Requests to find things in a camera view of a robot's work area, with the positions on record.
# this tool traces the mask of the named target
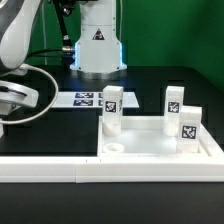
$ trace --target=white border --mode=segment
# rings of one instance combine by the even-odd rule
[[[0,157],[0,182],[224,181],[224,153],[203,126],[200,133],[207,157]]]

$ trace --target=white block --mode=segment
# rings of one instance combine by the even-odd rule
[[[121,133],[123,87],[107,86],[103,90],[103,132],[108,136]]]
[[[198,152],[201,116],[201,107],[183,106],[181,108],[177,139],[178,151]]]
[[[183,105],[184,87],[168,86],[166,90],[164,128],[168,136],[176,136],[179,127],[180,109]]]

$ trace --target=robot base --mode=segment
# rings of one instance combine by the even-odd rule
[[[83,79],[98,79],[98,80],[116,80],[121,77],[127,76],[127,69],[119,70],[111,73],[92,73],[92,72],[83,72],[71,70],[71,74],[78,78]]]

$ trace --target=black table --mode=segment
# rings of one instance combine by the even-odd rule
[[[168,85],[184,86],[184,104],[203,107],[202,124],[224,149],[224,94],[197,71],[183,67],[130,67],[119,80],[82,80],[60,67],[45,67],[60,91],[102,91],[121,85],[136,93],[139,109],[124,115],[163,115]],[[19,109],[6,119],[37,113],[53,87],[41,74],[5,77],[36,88],[35,110]],[[101,109],[51,109],[28,124],[5,127],[2,156],[95,156]],[[2,223],[223,223],[223,183],[1,184]]]

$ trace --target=green background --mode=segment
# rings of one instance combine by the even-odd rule
[[[47,48],[61,47],[52,4],[45,2],[44,15]],[[70,38],[76,41],[80,36],[79,6],[65,20]],[[122,43],[124,62],[129,66],[192,67],[224,91],[223,0],[123,0]],[[40,14],[30,51],[43,48]],[[45,63],[43,58],[28,62]],[[49,58],[48,64],[60,64],[60,58]]]

